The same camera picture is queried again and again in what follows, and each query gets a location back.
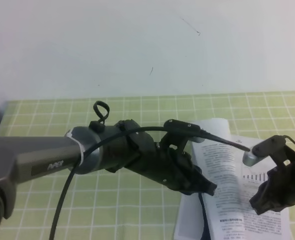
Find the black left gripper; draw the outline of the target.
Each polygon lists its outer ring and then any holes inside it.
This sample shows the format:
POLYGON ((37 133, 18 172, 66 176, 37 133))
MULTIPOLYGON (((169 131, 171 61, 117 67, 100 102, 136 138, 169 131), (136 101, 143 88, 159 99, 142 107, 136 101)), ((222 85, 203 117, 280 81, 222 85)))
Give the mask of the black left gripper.
POLYGON ((155 142, 147 132, 133 132, 102 146, 101 168, 115 173, 122 168, 162 184, 170 190, 191 195, 199 193, 203 217, 201 240, 211 240, 202 193, 214 195, 217 185, 202 174, 184 151, 192 137, 167 132, 155 142))

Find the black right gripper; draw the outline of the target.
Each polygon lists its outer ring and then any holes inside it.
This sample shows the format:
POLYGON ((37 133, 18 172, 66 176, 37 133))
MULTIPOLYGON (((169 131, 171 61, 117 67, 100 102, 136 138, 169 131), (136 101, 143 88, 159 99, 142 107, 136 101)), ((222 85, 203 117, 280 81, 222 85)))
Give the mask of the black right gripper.
POLYGON ((249 200, 257 215, 268 211, 281 212, 295 205, 295 151, 286 144, 269 156, 276 166, 267 172, 257 193, 249 200))

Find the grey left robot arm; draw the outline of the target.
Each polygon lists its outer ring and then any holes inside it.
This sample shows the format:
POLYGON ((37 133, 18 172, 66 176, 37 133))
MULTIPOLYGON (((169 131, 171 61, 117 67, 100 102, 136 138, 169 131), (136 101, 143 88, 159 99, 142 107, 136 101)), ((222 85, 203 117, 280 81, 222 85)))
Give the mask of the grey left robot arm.
POLYGON ((132 119, 106 125, 108 115, 102 114, 100 108, 109 110, 105 102, 96 101, 93 110, 98 120, 89 126, 74 127, 64 136, 0 137, 0 224, 13 213, 19 184, 65 169, 70 174, 54 214, 51 238, 76 174, 99 170, 115 173, 126 168, 185 195, 215 193, 217 186, 192 163, 185 146, 189 141, 219 142, 219 137, 175 119, 163 126, 141 127, 132 119))

